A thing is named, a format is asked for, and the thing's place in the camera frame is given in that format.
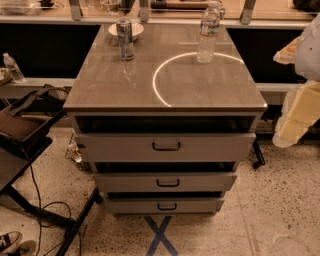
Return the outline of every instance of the glowing circular line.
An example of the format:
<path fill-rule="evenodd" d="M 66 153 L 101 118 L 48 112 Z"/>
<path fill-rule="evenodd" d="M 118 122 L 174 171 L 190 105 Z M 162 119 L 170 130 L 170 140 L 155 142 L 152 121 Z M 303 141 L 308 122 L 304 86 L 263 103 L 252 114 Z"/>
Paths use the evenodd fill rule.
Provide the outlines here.
<path fill-rule="evenodd" d="M 178 59 L 178 58 L 181 58 L 181 57 L 184 57 L 184 56 L 190 56 L 190 55 L 196 55 L 197 52 L 189 52 L 189 53 L 184 53 L 184 54 L 180 54 L 180 55 L 176 55 L 174 57 L 172 57 L 171 59 L 168 59 L 166 60 L 165 62 L 163 62 L 155 71 L 154 75 L 153 75 L 153 78 L 152 78 L 152 87 L 153 87 L 153 90 L 155 92 L 155 94 L 157 95 L 157 97 L 159 98 L 159 100 L 165 104 L 167 107 L 172 107 L 172 105 L 170 105 L 169 103 L 167 103 L 160 95 L 160 93 L 158 92 L 157 90 L 157 86 L 156 86 L 156 77 L 158 75 L 158 73 L 160 72 L 160 70 L 163 68 L 164 65 L 168 64 L 169 62 L 175 60 L 175 59 Z M 228 54 L 223 54 L 223 53 L 214 53 L 214 55 L 218 55 L 218 56 L 223 56 L 223 57 L 226 57 L 226 58 L 229 58 L 229 59 L 233 59 L 233 60 L 237 60 L 241 63 L 244 63 L 242 59 L 239 59 L 237 57 L 233 57 L 233 56 L 230 56 Z"/>

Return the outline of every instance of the plastic water bottle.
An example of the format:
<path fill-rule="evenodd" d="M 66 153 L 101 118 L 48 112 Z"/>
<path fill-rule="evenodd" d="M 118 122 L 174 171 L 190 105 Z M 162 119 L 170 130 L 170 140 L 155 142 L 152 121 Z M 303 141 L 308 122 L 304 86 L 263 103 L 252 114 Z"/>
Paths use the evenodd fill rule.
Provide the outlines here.
<path fill-rule="evenodd" d="M 10 75 L 12 76 L 13 80 L 16 83 L 23 83 L 26 81 L 24 79 L 24 76 L 23 76 L 17 62 L 15 61 L 14 58 L 9 56 L 8 53 L 3 54 L 3 63 L 6 66 L 6 68 L 9 70 Z"/>
<path fill-rule="evenodd" d="M 210 1 L 204 11 L 201 24 L 197 60 L 201 63 L 211 62 L 220 26 L 220 2 Z"/>

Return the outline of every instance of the gray countertop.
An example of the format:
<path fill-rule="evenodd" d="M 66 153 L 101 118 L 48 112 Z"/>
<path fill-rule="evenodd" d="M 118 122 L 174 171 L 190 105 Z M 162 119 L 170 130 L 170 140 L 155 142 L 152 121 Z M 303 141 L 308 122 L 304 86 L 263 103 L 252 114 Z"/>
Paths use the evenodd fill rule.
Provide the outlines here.
<path fill-rule="evenodd" d="M 64 105 L 68 112 L 263 111 L 264 99 L 224 26 L 214 60 L 196 60 L 199 25 L 143 24 L 121 61 L 102 25 Z"/>

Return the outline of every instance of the open drawer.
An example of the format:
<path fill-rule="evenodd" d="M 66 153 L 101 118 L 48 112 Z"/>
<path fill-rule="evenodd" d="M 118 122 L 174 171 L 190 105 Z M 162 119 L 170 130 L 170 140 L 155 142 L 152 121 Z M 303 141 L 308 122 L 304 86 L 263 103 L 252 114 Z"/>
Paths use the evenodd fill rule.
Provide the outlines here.
<path fill-rule="evenodd" d="M 254 139 L 254 133 L 76 136 L 87 162 L 240 161 L 246 158 Z"/>

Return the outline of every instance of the black wall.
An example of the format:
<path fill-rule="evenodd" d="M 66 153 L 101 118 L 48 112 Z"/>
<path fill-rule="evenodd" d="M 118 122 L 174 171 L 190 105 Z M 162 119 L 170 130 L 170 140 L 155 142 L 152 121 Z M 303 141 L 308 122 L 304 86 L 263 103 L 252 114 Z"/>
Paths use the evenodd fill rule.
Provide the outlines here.
<path fill-rule="evenodd" d="M 98 25 L 0 24 L 0 65 L 8 52 L 26 77 L 76 78 Z"/>
<path fill-rule="evenodd" d="M 232 29 L 228 32 L 256 83 L 300 83 L 305 81 L 294 71 L 294 65 L 273 61 L 302 30 Z"/>

